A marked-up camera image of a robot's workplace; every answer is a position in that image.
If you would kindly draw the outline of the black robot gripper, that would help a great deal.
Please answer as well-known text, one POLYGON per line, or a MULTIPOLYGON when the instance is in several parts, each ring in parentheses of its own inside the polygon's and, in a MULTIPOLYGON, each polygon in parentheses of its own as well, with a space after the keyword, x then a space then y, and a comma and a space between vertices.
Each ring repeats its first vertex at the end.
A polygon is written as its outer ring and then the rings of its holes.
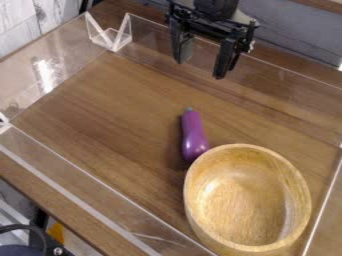
POLYGON ((212 76, 223 79, 250 52, 259 22, 239 10, 239 0, 167 0, 172 55, 177 64, 192 56, 193 35, 220 41, 212 76))

